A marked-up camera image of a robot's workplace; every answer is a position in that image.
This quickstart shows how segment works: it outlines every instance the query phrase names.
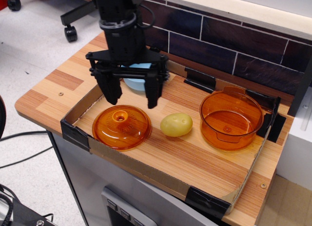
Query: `yellow potato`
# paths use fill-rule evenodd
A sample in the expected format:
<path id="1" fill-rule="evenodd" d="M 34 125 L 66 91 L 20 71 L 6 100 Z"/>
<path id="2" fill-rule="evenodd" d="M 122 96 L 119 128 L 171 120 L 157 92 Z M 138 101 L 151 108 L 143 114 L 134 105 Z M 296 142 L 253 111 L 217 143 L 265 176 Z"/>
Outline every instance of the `yellow potato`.
<path id="1" fill-rule="evenodd" d="M 191 116 L 185 113 L 175 113 L 166 116 L 160 123 L 161 131 L 169 137 L 180 137 L 188 134 L 193 126 Z"/>

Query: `pot handle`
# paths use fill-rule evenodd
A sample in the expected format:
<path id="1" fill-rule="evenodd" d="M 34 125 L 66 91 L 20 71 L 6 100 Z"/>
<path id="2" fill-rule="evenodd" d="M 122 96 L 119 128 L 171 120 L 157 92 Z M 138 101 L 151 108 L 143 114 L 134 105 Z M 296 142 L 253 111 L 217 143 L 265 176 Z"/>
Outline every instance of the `pot handle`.
<path id="1" fill-rule="evenodd" d="M 216 133 L 216 137 L 218 138 L 218 140 L 228 143 L 239 143 L 240 139 L 242 138 L 241 136 L 231 136 L 229 138 L 228 135 L 222 133 Z"/>

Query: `blue object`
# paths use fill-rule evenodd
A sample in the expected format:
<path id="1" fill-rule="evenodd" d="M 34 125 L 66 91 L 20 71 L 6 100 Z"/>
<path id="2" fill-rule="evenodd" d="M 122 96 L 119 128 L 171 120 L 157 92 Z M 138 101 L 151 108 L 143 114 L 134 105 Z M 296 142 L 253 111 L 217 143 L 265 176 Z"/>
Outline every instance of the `blue object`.
<path id="1" fill-rule="evenodd" d="M 136 67 L 136 68 L 150 68 L 151 63 L 140 63 L 140 64 L 132 64 L 129 67 Z M 137 91 L 145 91 L 144 84 L 145 80 L 143 79 L 130 79 L 130 78 L 124 78 L 123 79 L 131 89 L 137 90 Z"/>

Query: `white floor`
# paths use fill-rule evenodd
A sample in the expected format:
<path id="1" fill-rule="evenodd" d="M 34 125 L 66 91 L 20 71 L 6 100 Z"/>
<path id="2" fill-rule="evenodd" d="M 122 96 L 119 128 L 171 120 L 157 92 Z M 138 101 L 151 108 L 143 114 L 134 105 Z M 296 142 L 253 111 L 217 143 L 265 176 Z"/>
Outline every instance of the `white floor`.
<path id="1" fill-rule="evenodd" d="M 0 95 L 7 112 L 2 137 L 43 130 L 19 116 L 19 97 L 101 32 L 97 11 L 73 23 L 78 40 L 68 43 L 60 15 L 83 0 L 21 0 L 22 8 L 0 11 Z M 0 166 L 29 157 L 51 146 L 47 135 L 32 135 L 0 142 Z M 41 215 L 54 213 L 58 226 L 84 222 L 54 150 L 14 166 L 0 169 L 0 184 L 12 189 L 20 201 Z"/>

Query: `cardboard tray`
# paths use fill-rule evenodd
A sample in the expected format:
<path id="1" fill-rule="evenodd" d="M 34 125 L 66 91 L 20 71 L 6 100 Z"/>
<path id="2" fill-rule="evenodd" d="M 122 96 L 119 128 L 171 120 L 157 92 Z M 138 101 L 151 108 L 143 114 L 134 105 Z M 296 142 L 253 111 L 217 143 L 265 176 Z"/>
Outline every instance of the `cardboard tray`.
<path id="1" fill-rule="evenodd" d="M 136 106 L 151 119 L 152 132 L 145 142 L 135 149 L 119 152 L 93 138 L 94 119 L 113 106 L 98 86 L 61 120 L 63 138 L 219 219 L 231 212 L 269 134 L 278 100 L 272 105 L 273 113 L 268 114 L 261 135 L 244 149 L 224 151 L 209 146 L 201 135 L 199 106 L 209 93 L 172 74 L 157 107 L 147 109 L 144 93 L 132 91 L 124 82 L 121 87 L 123 94 L 117 105 Z M 160 122 L 177 112 L 192 117 L 192 131 L 179 138 L 166 137 L 160 131 Z"/>

